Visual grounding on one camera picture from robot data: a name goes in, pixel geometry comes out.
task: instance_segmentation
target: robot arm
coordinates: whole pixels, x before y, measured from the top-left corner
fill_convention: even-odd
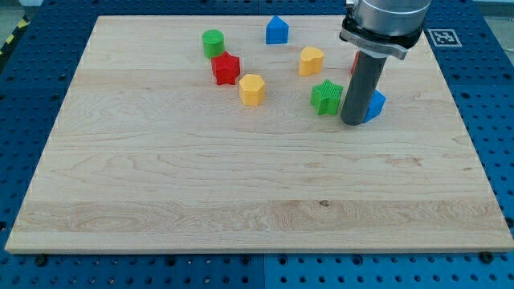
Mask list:
[[[347,0],[340,38],[359,47],[341,119],[358,125],[377,86],[387,56],[406,57],[422,33],[431,0]]]

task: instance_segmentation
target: green cylinder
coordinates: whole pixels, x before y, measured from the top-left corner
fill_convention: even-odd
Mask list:
[[[202,35],[203,54],[211,59],[220,56],[225,51],[223,33],[217,30],[205,31]]]

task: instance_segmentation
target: yellow and black tape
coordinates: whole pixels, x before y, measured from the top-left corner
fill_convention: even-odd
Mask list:
[[[18,25],[15,27],[13,32],[9,35],[9,37],[7,37],[6,42],[3,44],[2,48],[0,48],[0,72],[3,71],[3,68],[6,66],[11,53],[13,52],[16,45],[18,45],[18,42],[22,38],[23,34],[25,34],[29,24],[29,18],[26,15],[23,16],[22,20],[18,22]]]

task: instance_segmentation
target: wooden board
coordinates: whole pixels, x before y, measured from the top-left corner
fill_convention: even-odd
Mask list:
[[[317,116],[313,85],[348,87],[342,17],[100,17],[7,243],[11,253],[511,250],[512,236],[423,37],[390,58],[383,113]],[[214,84],[201,33],[223,31],[257,108]],[[298,76],[300,51],[324,70]]]

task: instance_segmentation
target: perforated metal surface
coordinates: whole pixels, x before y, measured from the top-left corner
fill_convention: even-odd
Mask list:
[[[2,247],[99,14],[339,14],[342,7],[337,0],[46,0],[0,75]],[[512,231],[512,65],[471,1],[434,0],[426,25],[455,30],[463,45],[432,47]],[[510,288],[514,254],[42,257],[0,250],[0,288],[31,287]]]

